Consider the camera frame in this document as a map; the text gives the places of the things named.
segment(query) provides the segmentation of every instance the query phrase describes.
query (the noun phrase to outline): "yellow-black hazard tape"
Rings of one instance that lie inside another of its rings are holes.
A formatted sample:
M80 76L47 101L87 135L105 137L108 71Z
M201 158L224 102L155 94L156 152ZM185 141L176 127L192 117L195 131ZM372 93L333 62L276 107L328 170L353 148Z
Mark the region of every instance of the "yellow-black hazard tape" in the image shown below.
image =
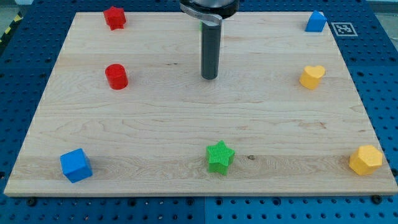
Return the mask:
M6 49L8 43L11 40L11 37L14 35L15 31L17 30L19 24L21 23L23 17L21 12L18 12L18 14L15 16L15 18L12 20L11 24L7 29L4 31L3 35L0 38L0 56Z

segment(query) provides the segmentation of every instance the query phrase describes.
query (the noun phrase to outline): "yellow heart block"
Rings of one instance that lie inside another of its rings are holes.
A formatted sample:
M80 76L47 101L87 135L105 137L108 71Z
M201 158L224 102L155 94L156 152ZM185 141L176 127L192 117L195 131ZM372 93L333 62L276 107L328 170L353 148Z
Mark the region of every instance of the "yellow heart block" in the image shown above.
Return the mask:
M317 66L306 66L304 68L303 73L300 77L300 83L305 88L310 90L314 90L318 87L319 83L322 80L322 77L325 75L325 68L321 65Z

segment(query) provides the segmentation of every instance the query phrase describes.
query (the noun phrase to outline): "red cylinder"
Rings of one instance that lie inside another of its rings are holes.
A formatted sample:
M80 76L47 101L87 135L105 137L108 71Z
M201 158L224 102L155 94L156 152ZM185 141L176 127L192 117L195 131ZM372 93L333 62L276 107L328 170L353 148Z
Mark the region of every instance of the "red cylinder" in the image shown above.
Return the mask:
M114 90L121 90L129 83L123 65L112 64L108 66L105 70L105 75L108 79L109 86Z

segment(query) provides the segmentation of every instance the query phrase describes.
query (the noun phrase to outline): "blue cube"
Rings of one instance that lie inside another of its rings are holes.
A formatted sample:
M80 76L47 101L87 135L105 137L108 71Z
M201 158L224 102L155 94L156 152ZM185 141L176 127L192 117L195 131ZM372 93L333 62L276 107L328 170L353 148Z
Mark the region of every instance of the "blue cube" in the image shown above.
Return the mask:
M318 11L314 11L308 20L306 32L322 32L326 23L326 17Z
M90 161L83 149L76 149L61 156L63 174L75 183L93 175Z

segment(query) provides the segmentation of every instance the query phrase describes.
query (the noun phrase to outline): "wooden board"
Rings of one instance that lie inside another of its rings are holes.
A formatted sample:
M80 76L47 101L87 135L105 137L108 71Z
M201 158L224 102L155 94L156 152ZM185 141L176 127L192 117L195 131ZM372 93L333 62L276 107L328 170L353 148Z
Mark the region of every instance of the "wooden board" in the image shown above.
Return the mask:
M348 167L358 146L380 149L328 26L309 12L238 13L225 20L220 72L200 76L199 22L182 13L78 13L7 183L8 196L370 195L397 192L384 165ZM105 68L128 70L109 88ZM299 83L323 65L318 89ZM228 176L206 170L206 146L236 151ZM82 147L94 175L71 184L59 157Z

